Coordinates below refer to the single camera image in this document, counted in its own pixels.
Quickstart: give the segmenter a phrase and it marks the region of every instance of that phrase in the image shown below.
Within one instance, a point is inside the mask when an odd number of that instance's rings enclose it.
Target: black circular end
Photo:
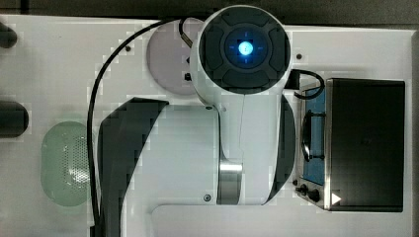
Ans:
[[[210,201],[210,199],[211,199],[210,195],[205,195],[204,196],[204,201]]]
[[[199,45],[201,64],[210,80],[237,94],[260,93],[277,84],[289,68],[290,51],[288,36],[274,17],[244,6],[215,16],[204,28]]]

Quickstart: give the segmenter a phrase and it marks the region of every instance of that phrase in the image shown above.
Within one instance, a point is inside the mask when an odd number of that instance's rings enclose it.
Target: dark gray panel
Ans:
[[[95,236],[120,236],[126,189],[148,134],[167,104],[133,98],[102,121],[98,138],[101,221]]]
[[[404,82],[334,79],[331,210],[401,211]]]

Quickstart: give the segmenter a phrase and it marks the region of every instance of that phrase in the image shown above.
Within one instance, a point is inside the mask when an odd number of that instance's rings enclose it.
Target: silver band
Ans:
[[[228,161],[220,147],[217,204],[238,204],[243,165]]]

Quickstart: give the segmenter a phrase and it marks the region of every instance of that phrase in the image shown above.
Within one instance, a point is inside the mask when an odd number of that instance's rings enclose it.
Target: knob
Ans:
[[[306,185],[301,185],[299,188],[295,188],[297,192],[302,194],[303,196],[307,195],[308,187]]]
[[[312,199],[314,202],[320,201],[320,193],[317,189],[314,189],[312,191],[308,191],[308,198]]]

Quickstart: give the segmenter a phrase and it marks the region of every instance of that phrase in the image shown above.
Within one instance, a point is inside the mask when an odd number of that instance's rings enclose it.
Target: circular mount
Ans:
[[[290,41],[278,20],[246,6],[219,12],[204,28],[199,45],[209,79],[237,94],[255,94],[277,84],[289,69],[290,51]]]
[[[179,22],[162,25],[153,33],[147,46],[147,66],[159,86],[176,95],[191,96],[196,94],[194,85],[185,80],[190,71],[191,49],[181,39]],[[183,27],[188,37],[194,40],[202,25],[203,22],[189,18]]]

